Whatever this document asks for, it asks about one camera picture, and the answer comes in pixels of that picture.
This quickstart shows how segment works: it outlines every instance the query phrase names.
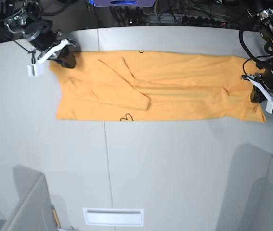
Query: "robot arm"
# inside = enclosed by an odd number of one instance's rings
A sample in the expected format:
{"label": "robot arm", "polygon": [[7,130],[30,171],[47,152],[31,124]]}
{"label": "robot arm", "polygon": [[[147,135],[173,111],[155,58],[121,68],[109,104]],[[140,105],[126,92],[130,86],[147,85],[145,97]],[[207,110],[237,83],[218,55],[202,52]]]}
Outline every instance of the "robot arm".
{"label": "robot arm", "polygon": [[242,26],[239,32],[239,40],[243,49],[249,55],[250,60],[256,62],[258,69],[265,69],[264,73],[245,74],[242,75],[242,78],[251,81],[254,85],[251,101],[261,103],[268,100],[266,111],[273,113],[273,1],[245,0],[244,2],[252,17],[252,23],[257,22],[260,25],[260,34],[267,42],[264,49],[271,58],[261,61],[250,52],[244,44],[243,32],[245,27]]}
{"label": "robot arm", "polygon": [[[16,12],[15,3],[16,0],[6,1],[6,17],[3,24],[10,33],[22,34],[22,37],[35,48],[32,51],[32,64],[42,64],[49,59],[58,62],[64,68],[74,68],[76,60],[68,47],[74,45],[74,42],[68,38],[59,39],[61,32],[52,32],[52,21],[42,18],[45,15],[54,16],[61,13],[68,7],[70,1],[54,13],[43,12],[40,0],[25,0],[22,7]],[[34,57],[35,50],[41,52],[37,60]]]}

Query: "orange cloth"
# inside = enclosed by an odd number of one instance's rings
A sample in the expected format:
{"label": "orange cloth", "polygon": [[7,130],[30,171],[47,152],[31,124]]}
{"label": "orange cloth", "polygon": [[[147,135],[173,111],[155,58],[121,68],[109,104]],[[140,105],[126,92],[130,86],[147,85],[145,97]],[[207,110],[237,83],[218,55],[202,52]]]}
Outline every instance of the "orange cloth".
{"label": "orange cloth", "polygon": [[[243,58],[145,51],[75,53],[75,69],[50,62],[62,99],[58,119],[196,120],[230,116],[265,122],[241,80]],[[253,62],[248,73],[259,72]]]}

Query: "white table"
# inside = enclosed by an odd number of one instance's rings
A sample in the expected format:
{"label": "white table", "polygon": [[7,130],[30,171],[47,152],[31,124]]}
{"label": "white table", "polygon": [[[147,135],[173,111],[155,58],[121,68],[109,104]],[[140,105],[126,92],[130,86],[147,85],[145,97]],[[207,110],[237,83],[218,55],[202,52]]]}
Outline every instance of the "white table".
{"label": "white table", "polygon": [[[77,31],[71,36],[82,51],[151,50],[247,58],[235,30],[127,27]],[[263,54],[259,33],[244,36],[254,55]],[[30,56],[13,42],[0,44],[0,211],[4,216],[18,201],[13,173],[15,166],[22,165],[45,173],[61,223],[83,231],[114,230],[85,227],[83,207],[144,208],[145,227],[135,231],[239,227],[253,182],[266,175],[273,154],[273,115],[266,114],[265,124],[232,118],[58,121],[57,78],[49,70],[44,76],[28,77],[29,63]]]}

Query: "white vent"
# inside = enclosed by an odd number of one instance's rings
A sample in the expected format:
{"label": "white vent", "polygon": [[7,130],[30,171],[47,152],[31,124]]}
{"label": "white vent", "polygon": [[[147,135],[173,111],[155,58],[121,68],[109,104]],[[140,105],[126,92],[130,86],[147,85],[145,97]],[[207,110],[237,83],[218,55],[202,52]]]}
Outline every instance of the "white vent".
{"label": "white vent", "polygon": [[143,209],[84,208],[86,225],[144,226]]}

